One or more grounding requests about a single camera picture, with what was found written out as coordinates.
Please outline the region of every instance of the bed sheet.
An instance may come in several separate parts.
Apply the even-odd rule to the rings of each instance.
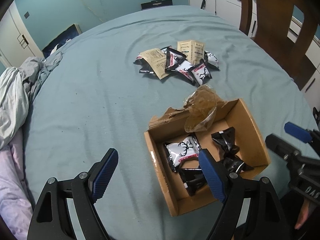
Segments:
[[[244,98],[265,138],[275,133],[313,156],[309,145],[284,133],[294,122],[316,128],[311,110],[284,70],[252,40],[223,19],[190,6],[154,8],[99,25],[61,47],[63,59],[42,86],[24,127],[26,178],[36,201],[50,177],[71,179],[113,147],[119,164],[95,204],[108,233],[118,240],[205,239],[221,204],[171,217],[143,133],[153,115],[179,108],[195,87],[170,76],[139,74],[141,51],[188,39],[206,43],[220,72],[209,84],[224,99]],[[267,176],[279,196],[287,191],[285,162],[270,152]],[[70,204],[78,239],[83,235]],[[245,221],[245,210],[239,224]]]

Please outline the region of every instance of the beige packet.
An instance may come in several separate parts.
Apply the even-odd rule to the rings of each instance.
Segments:
[[[184,53],[192,65],[197,65],[204,57],[204,45],[205,43],[195,40],[178,41],[177,50]]]
[[[163,79],[169,74],[164,71],[166,55],[160,49],[149,49],[140,53],[151,66],[159,79]]]

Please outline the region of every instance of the pink blanket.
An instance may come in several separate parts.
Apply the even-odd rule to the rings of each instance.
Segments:
[[[22,130],[0,150],[0,215],[18,240],[26,240],[32,217],[23,171]]]

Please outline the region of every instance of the pile of packets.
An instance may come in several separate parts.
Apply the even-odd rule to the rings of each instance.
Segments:
[[[176,73],[198,86],[212,78],[208,69],[220,71],[216,56],[204,51],[204,43],[194,40],[178,41],[177,50],[168,46],[141,52],[134,64],[142,66],[139,73],[156,75],[159,79]]]
[[[240,174],[241,171],[253,170],[236,155],[240,148],[235,145],[234,127],[213,133],[211,138],[221,147],[223,158],[219,162],[226,167],[228,172]],[[193,196],[198,189],[206,184],[206,179],[199,166],[195,169],[183,168],[182,166],[186,161],[198,160],[198,154],[202,148],[196,134],[190,133],[179,143],[164,143],[164,149],[172,172],[179,173],[189,196]]]

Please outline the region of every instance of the clear packing tape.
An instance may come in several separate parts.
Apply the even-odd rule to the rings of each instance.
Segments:
[[[184,130],[186,132],[208,130],[216,116],[217,107],[222,107],[224,104],[226,101],[222,100],[209,85],[200,86],[184,101],[183,107],[190,112]]]

